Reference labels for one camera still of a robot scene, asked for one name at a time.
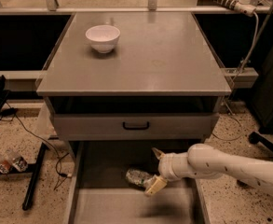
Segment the drawer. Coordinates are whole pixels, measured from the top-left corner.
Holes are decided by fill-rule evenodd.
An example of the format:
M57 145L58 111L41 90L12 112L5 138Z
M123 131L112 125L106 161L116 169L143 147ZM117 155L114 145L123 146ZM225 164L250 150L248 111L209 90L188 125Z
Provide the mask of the drawer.
M155 173L151 148L187 151L185 141L81 142L70 186L64 224L210 223L200 184L186 178L171 182L153 197L125 180L129 167Z
M202 139L209 137L217 114L55 115L61 140Z

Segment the drawer handle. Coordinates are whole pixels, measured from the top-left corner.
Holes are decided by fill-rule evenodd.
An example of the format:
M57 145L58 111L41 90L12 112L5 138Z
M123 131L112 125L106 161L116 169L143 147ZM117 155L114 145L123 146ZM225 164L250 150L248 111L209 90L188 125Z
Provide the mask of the drawer handle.
M146 126L143 127L127 127L126 122L123 122L123 128L127 131L144 131L149 128L149 122L146 122Z

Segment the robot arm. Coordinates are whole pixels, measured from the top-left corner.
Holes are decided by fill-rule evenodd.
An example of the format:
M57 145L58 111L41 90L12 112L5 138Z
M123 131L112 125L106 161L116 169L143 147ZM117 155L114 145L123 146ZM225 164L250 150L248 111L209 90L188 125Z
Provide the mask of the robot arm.
M167 182L190 178L235 177L273 196L273 162L229 155L204 144L193 145L185 153L165 154L153 148L159 159L160 176L154 176L145 194L154 195Z

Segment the speckled floor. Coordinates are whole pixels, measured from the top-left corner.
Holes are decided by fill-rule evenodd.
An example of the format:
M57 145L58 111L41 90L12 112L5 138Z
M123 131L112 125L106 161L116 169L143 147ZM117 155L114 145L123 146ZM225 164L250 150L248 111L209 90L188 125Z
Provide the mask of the speckled floor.
M273 154L261 144L249 144L247 136L257 131L258 125L243 103L234 103L239 124L227 114L222 114L214 134L206 143L226 153L273 160ZM26 128L35 132L39 109L22 105L18 116ZM265 135L273 142L273 135ZM0 153L8 147L18 150L29 162L34 163L42 141L27 133L17 119L0 122ZM61 155L65 154L61 144L55 143ZM41 169L35 194L34 204L29 211L21 209L30 175L0 176L0 223L62 223L71 179L53 190L58 176L55 173L56 155L47 151ZM65 173L73 171L74 164L68 156L62 161ZM200 180L211 224L221 223L273 223L273 197L249 187L239 186L233 177L224 175L215 180Z

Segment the bottle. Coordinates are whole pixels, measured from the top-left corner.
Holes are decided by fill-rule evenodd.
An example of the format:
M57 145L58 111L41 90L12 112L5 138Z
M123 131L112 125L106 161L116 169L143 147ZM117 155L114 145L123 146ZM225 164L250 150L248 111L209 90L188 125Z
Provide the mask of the bottle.
M13 149L9 148L6 151L8 156L8 161L14 168L17 169L18 172L24 172L28 168L27 161L22 157L18 152L13 151Z
M8 163L6 158L0 154L0 173L6 175L12 169L12 166Z

